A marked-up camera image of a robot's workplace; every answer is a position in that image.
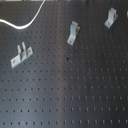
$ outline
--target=metal bracket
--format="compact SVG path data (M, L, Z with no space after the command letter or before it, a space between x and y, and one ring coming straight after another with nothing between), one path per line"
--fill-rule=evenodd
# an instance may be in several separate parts
M70 26L70 36L69 36L68 41L67 41L68 44L73 46L79 30L80 30L80 27L78 26L78 23L72 21L72 24Z
M24 60L26 60L28 57L30 57L33 54L31 47L29 47L26 50L26 46L25 46L24 42L22 43L22 47L23 47L23 52L21 53L20 45L17 46L18 55L16 57L14 57L13 59L11 59L12 68L15 68L17 65L22 63Z
M111 8L108 12L108 20L105 22L105 26L110 28L112 24L115 22L117 19L118 15L116 14L116 10L114 8Z

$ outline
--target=black table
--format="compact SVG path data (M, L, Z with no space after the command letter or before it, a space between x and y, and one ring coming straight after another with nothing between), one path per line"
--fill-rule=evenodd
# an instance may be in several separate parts
M41 2L2 2L0 18L28 23ZM0 128L127 128L128 1L46 2L34 23L0 23ZM118 19L104 25L108 11ZM70 25L81 27L73 46ZM12 69L17 45L33 56Z

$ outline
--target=white cable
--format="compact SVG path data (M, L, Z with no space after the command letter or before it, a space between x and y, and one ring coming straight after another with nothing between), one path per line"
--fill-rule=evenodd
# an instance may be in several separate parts
M0 22L1 22L1 23L4 23L4 24L7 24L7 25L9 25L9 26L11 26L11 27L13 27L13 28L15 28L15 29L25 29L25 28L27 28L28 26L30 26L30 25L33 23L33 21L36 19L36 17L38 16L38 14L39 14L39 12L40 12L40 10L41 10L41 8L42 8L44 2L45 2L45 0L41 3L41 5L40 5L40 7L39 7L39 9L38 9L38 11L37 11L37 13L36 13L36 15L33 17L33 19L32 19L28 24L26 24L26 25L23 25L23 26L16 26L16 25L14 25L14 24L12 24L12 23L6 21L6 20L3 20L3 19L0 19Z

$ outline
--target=metal plate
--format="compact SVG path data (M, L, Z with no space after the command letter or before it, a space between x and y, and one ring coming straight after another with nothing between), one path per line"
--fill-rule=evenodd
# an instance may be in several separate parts
M28 23L40 2L1 3L0 18ZM0 128L127 128L127 1L46 2L25 30L0 24ZM104 25L113 7L119 18ZM70 24L81 30L67 44ZM33 56L12 70L16 46Z

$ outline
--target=right-angle bracket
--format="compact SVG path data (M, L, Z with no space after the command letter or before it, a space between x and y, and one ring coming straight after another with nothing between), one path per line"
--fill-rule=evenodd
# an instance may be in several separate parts
M17 65L22 63L24 60L26 60L33 54L32 48L29 47L28 49L26 49L24 42L22 43L22 47L23 47L23 52L21 52L20 45L17 46L18 55L14 57L13 59L11 59L12 68L15 68Z
M68 41L67 41L68 44L73 46L79 30L80 30L80 27L78 26L78 23L72 21L72 24L70 26L70 36L69 36Z
M117 19L118 15L116 13L117 11L114 8L111 8L108 12L108 20L105 22L105 26L110 28L112 24L115 22Z

